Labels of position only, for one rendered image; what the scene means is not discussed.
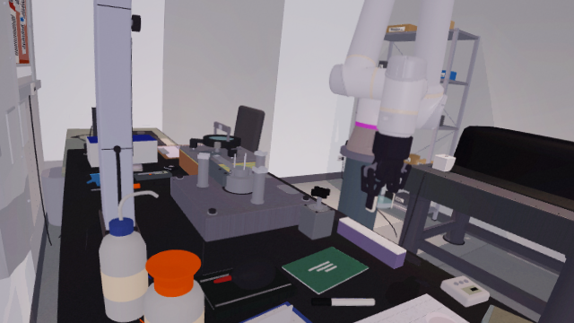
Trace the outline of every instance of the black marker cap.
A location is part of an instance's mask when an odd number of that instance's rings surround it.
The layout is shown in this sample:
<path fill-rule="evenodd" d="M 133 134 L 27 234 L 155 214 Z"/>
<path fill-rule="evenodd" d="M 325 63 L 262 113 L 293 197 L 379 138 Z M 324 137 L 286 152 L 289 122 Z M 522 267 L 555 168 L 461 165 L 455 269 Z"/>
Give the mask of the black marker cap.
<path fill-rule="evenodd" d="M 331 306 L 331 299 L 329 298 L 312 298 L 311 305 L 313 306 Z"/>

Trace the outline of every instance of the black tabletop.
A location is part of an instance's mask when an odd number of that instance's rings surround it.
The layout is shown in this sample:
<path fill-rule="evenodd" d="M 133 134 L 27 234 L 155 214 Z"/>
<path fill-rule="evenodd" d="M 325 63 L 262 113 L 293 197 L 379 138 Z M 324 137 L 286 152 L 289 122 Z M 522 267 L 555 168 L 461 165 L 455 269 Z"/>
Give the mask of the black tabletop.
<path fill-rule="evenodd" d="M 67 158 L 57 321 L 113 322 L 106 317 L 101 290 L 100 193 L 91 191 L 96 188 L 95 184 L 86 184 L 86 181 L 90 180 L 89 174 L 98 170 L 90 168 L 84 150 L 70 150 Z M 158 158 L 157 164 L 144 165 L 144 171 L 163 170 L 168 165 L 174 165 L 174 175 L 183 172 L 178 167 L 178 160 L 164 160 L 161 156 Z M 337 212 L 335 215 L 334 233 L 324 239 L 310 240 L 297 226 L 293 226 L 204 242 L 171 198 L 169 179 L 146 180 L 141 182 L 141 185 L 142 190 L 149 189 L 160 196 L 157 199 L 152 196 L 135 198 L 135 219 L 145 240 L 148 258 L 169 249 L 196 253 L 202 259 L 202 267 L 197 273 L 199 278 L 200 275 L 233 267 L 242 259 L 251 256 L 268 258 L 277 267 L 281 267 L 329 247 L 335 247 L 368 266 L 369 269 L 364 273 L 324 292 L 321 297 L 374 298 L 377 304 L 374 307 L 312 307 L 311 298 L 317 295 L 287 275 L 298 291 L 286 301 L 313 323 L 352 323 L 392 308 L 395 304 L 390 303 L 386 296 L 389 286 L 412 276 L 420 282 L 416 297 L 427 293 L 471 323 L 480 322 L 490 304 L 517 314 L 493 298 L 470 308 L 463 307 L 440 289 L 440 283 L 453 276 L 413 254 L 409 253 L 408 258 L 411 260 L 405 261 L 398 269 L 383 264 L 336 233 L 337 220 L 344 217 L 341 213 Z M 232 319 L 215 320 L 212 310 L 206 306 L 205 322 L 237 323 L 264 310 L 267 308 L 247 311 Z"/>

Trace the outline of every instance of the floor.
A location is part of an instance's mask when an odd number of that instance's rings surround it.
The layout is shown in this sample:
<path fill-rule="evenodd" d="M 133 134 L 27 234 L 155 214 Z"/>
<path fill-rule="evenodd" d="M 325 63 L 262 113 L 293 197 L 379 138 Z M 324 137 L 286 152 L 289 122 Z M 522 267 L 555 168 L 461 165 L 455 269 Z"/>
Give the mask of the floor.
<path fill-rule="evenodd" d="M 310 183 L 300 183 L 294 186 L 301 189 L 306 193 L 310 193 L 311 189 L 315 186 L 322 188 L 330 188 L 331 194 L 323 202 L 333 208 L 337 208 L 339 204 L 339 196 L 341 192 L 343 180 L 333 179 L 324 180 Z M 404 212 L 396 209 L 381 209 L 378 218 L 375 222 L 375 232 L 381 236 L 393 241 L 398 242 L 398 236 L 403 227 Z M 427 226 L 433 225 L 435 222 L 430 217 L 427 220 Z M 39 320 L 42 323 L 57 323 L 57 287 L 58 287 L 58 269 L 59 269 L 59 253 L 60 253 L 60 227 L 53 225 L 48 226 L 48 231 L 52 239 L 52 246 L 46 244 L 43 272 L 40 286 L 39 297 Z M 530 292 L 536 297 L 547 301 L 558 276 L 541 267 L 535 266 L 526 262 L 521 258 L 510 255 L 500 249 L 476 239 L 475 237 L 466 236 L 466 244 L 463 246 L 454 246 L 446 243 L 441 236 L 436 236 L 428 239 L 429 242 L 439 246 L 464 260 L 479 266 L 480 268 L 489 271 L 490 273 L 514 284 L 515 286 Z M 441 263 L 436 258 L 419 251 L 419 256 L 439 266 L 445 271 L 454 276 L 463 275 L 456 271 L 456 269 Z M 469 277 L 478 284 L 480 281 Z M 505 303 L 510 308 L 524 314 L 534 322 L 537 322 L 540 315 L 525 308 L 524 306 L 510 300 L 509 298 L 494 291 L 489 286 L 482 284 L 482 286 L 489 291 L 491 297 Z"/>
<path fill-rule="evenodd" d="M 306 193 L 309 193 L 314 186 L 330 188 L 331 195 L 326 200 L 324 200 L 325 204 L 333 208 L 337 208 L 342 183 L 342 179 L 334 179 L 295 184 L 294 186 Z M 395 208 L 379 209 L 379 211 L 381 211 L 384 216 L 378 214 L 378 218 L 375 221 L 374 231 L 387 238 L 388 240 L 391 240 L 394 243 L 398 243 L 401 230 L 403 229 L 404 212 L 401 212 Z M 432 221 L 431 217 L 432 214 L 429 214 L 425 227 L 436 224 L 436 222 Z M 543 301 L 548 301 L 550 293 L 552 292 L 552 289 L 558 280 L 558 276 L 556 274 L 531 264 L 522 258 L 517 258 L 514 255 L 510 255 L 503 250 L 497 249 L 492 245 L 469 235 L 465 236 L 465 245 L 463 246 L 455 246 L 447 243 L 442 239 L 442 235 L 429 238 L 427 241 L 458 257 L 461 257 L 469 263 L 478 266 L 493 275 L 498 276 L 499 278 L 504 279 L 510 284 L 514 284 L 516 287 L 524 290 L 525 292 L 533 294 Z M 438 259 L 420 250 L 418 255 L 419 257 L 428 260 L 435 266 L 442 268 L 453 276 L 465 275 L 453 267 L 440 262 Z M 484 289 L 486 289 L 491 294 L 491 297 L 506 304 L 511 309 L 522 313 L 524 316 L 533 320 L 534 322 L 537 322 L 540 318 L 539 314 L 516 303 L 515 301 L 512 301 L 499 292 L 494 291 L 489 286 L 482 284 L 480 281 L 473 279 L 471 276 L 466 276 L 475 281 L 477 284 L 482 285 Z"/>

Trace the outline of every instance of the shelving unit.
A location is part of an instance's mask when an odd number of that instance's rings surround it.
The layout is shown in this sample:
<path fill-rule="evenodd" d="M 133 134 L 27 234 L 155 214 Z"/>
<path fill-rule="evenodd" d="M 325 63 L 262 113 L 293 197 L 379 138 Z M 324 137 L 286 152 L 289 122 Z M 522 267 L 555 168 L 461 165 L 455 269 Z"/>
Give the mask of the shelving unit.
<path fill-rule="evenodd" d="M 388 44 L 388 56 L 387 59 L 393 56 L 393 46 L 396 42 L 406 42 L 406 41 L 414 41 L 416 39 L 416 31 L 402 31 L 402 32 L 391 32 L 387 33 L 385 36 L 385 40 L 389 42 Z M 452 142 L 450 145 L 449 154 L 453 155 L 457 148 L 457 140 L 455 138 L 458 137 L 458 133 L 460 131 L 460 127 L 462 125 L 463 116 L 465 114 L 465 106 L 466 106 L 466 99 L 468 98 L 468 90 L 470 88 L 471 81 L 473 79 L 473 70 L 474 70 L 474 63 L 476 61 L 476 53 L 478 52 L 478 45 L 480 42 L 480 36 L 475 36 L 469 32 L 461 31 L 459 28 L 455 28 L 448 32 L 448 40 L 451 40 L 450 50 L 448 53 L 448 61 L 447 61 L 447 68 L 445 73 L 445 79 L 448 79 L 450 76 L 450 71 L 452 70 L 452 64 L 455 58 L 455 51 L 457 50 L 457 42 L 459 40 L 472 40 L 474 42 L 473 47 L 473 54 L 470 58 L 470 66 L 468 67 L 468 74 L 466 75 L 466 81 L 453 81 L 448 80 L 448 82 L 444 83 L 444 80 L 440 82 L 443 83 L 445 88 L 445 94 L 447 94 L 448 86 L 450 84 L 454 85 L 461 85 L 465 87 L 465 92 L 463 93 L 462 102 L 460 104 L 460 108 L 458 111 L 458 119 L 457 124 L 453 126 L 439 126 L 436 127 L 432 133 L 432 140 L 430 142 L 430 151 L 427 158 L 427 161 L 432 161 L 434 146 L 437 142 L 437 134 L 439 131 L 453 131 L 452 135 Z"/>

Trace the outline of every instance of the purple box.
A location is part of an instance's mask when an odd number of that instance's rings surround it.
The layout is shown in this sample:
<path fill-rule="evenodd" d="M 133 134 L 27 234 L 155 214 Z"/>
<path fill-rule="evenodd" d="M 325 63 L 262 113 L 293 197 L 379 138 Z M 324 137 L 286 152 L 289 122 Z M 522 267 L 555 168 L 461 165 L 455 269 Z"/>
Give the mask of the purple box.
<path fill-rule="evenodd" d="M 381 237 L 349 217 L 339 220 L 337 233 L 393 269 L 404 264 L 406 249 Z"/>

